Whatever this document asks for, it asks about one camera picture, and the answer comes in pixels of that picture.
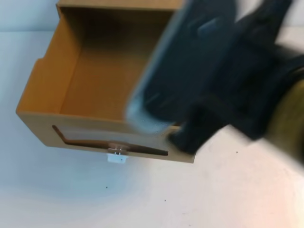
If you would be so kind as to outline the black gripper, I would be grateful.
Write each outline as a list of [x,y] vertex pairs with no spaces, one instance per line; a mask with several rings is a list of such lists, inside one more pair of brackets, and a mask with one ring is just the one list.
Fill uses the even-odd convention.
[[169,135],[179,150],[195,154],[218,130],[231,125],[249,139],[263,136],[280,74],[292,60],[276,40],[292,2],[265,0],[237,23],[236,38],[191,117]]

